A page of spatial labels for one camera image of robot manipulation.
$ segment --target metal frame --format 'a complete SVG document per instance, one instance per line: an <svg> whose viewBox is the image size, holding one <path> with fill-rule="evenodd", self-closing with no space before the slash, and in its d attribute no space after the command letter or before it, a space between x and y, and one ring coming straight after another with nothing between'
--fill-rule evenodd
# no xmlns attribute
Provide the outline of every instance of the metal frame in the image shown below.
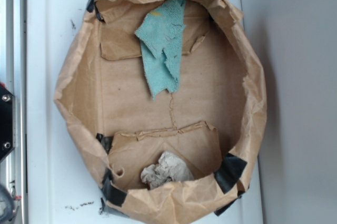
<svg viewBox="0 0 337 224"><path fill-rule="evenodd" d="M26 0L0 0L0 81L15 96L15 149L0 164L0 183L12 196L21 196L16 218L27 223L26 180Z"/></svg>

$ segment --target paper bag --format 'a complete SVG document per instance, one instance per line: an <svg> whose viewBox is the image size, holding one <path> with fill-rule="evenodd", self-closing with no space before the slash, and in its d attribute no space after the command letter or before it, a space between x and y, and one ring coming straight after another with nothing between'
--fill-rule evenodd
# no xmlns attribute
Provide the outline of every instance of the paper bag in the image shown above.
<svg viewBox="0 0 337 224"><path fill-rule="evenodd" d="M266 123L265 81L240 25L242 12L228 0L187 0L180 88L153 101L134 31L164 1L90 0L58 77L55 102L107 206L145 223L191 223L212 211L220 214L248 190ZM198 165L204 163L207 171L194 181L153 190L132 179L153 143L142 137L160 132L177 141L195 127L204 138L197 134L179 143L176 154L192 170L196 164L189 155L200 155ZM110 153L97 133L115 136ZM209 146L203 152L197 142ZM118 155L114 146L121 143L132 155ZM164 149L141 163L155 162ZM133 173L132 165L134 174L124 174L126 166Z"/></svg>

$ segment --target teal towel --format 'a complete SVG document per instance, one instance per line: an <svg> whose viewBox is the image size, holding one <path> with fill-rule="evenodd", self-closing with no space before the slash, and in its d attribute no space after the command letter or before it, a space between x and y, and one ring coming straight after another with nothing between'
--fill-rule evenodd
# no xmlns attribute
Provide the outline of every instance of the teal towel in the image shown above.
<svg viewBox="0 0 337 224"><path fill-rule="evenodd" d="M186 0L167 0L150 11L135 32L153 99L165 89L179 89L185 4Z"/></svg>

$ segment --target folded paper flap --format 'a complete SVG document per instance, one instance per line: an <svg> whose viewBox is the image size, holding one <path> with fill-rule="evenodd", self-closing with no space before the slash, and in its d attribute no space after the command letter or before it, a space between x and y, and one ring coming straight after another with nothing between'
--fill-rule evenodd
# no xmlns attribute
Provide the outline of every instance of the folded paper flap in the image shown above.
<svg viewBox="0 0 337 224"><path fill-rule="evenodd" d="M102 57L108 60L140 57L140 41L134 32L146 14L162 3L163 1L148 4L120 2L111 8L100 10L105 20L100 25ZM96 4L103 7L108 2L98 0ZM209 13L199 3L186 1L184 24L182 55L188 55L198 48L209 32Z"/></svg>
<svg viewBox="0 0 337 224"><path fill-rule="evenodd" d="M210 129L204 121L180 130L116 133L108 157L110 167L125 171L116 178L116 185L124 190L146 187L140 181L140 173L155 164L164 151L184 160L196 179L216 171L221 163L217 130Z"/></svg>

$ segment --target black bracket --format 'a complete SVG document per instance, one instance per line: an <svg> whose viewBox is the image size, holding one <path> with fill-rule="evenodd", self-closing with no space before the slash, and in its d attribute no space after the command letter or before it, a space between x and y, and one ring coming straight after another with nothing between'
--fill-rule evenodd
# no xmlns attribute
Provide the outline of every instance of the black bracket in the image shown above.
<svg viewBox="0 0 337 224"><path fill-rule="evenodd" d="M0 162L14 149L13 98L14 96L0 85Z"/></svg>

